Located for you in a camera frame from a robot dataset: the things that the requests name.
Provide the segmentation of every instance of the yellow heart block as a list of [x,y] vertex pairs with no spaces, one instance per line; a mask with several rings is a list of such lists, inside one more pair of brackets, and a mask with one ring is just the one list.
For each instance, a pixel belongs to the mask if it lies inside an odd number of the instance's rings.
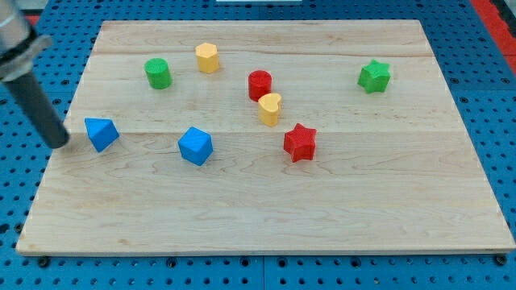
[[211,43],[203,43],[195,48],[195,55],[199,70],[204,73],[213,73],[218,67],[217,46]]
[[268,93],[258,100],[258,117],[267,126],[277,125],[281,113],[281,95]]

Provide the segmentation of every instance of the red cylinder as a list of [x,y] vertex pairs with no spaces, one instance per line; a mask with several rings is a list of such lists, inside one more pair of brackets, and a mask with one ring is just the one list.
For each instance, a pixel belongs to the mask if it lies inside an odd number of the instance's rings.
[[249,75],[249,97],[254,101],[258,100],[271,93],[271,85],[273,83],[273,77],[268,72],[257,70],[251,72]]

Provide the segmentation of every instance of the blue cube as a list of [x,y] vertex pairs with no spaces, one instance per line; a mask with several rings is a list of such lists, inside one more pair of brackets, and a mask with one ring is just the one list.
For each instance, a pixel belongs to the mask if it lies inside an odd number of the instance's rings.
[[195,127],[190,127],[177,142],[181,157],[201,166],[213,152],[210,134]]
[[102,152],[119,137],[119,133],[110,119],[85,118],[84,123],[88,131],[88,138],[97,152]]

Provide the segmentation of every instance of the plastic block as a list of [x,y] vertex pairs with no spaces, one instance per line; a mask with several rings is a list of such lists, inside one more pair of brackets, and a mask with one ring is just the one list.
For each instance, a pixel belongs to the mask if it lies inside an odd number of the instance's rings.
[[213,152],[210,134],[190,127],[177,142],[181,157],[193,164],[201,166]]
[[376,60],[362,68],[358,84],[363,86],[366,93],[384,92],[389,83],[389,64],[383,64]]
[[292,156],[292,162],[312,160],[315,153],[315,134],[317,130],[298,123],[294,129],[285,133],[283,149]]
[[153,89],[166,89],[172,84],[169,64],[161,58],[153,58],[145,63],[145,73]]
[[271,86],[273,84],[273,77],[265,71],[257,70],[251,72],[248,78],[249,83],[249,97],[254,101],[258,100],[271,93]]
[[277,125],[281,113],[281,95],[268,93],[258,100],[258,117],[267,126]]
[[110,119],[85,118],[84,122],[86,131],[88,131],[88,138],[99,153],[120,136]]
[[203,73],[213,73],[219,68],[217,46],[203,43],[195,48],[199,70]]

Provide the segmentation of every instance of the wood grain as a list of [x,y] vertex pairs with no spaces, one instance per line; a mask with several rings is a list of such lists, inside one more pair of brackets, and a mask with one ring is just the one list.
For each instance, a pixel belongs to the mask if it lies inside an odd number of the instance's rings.
[[[217,44],[221,69],[197,70]],[[164,57],[169,89],[143,63]],[[391,64],[383,94],[356,84]],[[278,126],[257,117],[247,75],[283,97]],[[101,154],[84,117],[121,137]],[[317,128],[313,161],[283,134]],[[417,21],[106,22],[17,244],[23,255],[395,255],[516,247]],[[198,167],[177,140],[212,134]]]

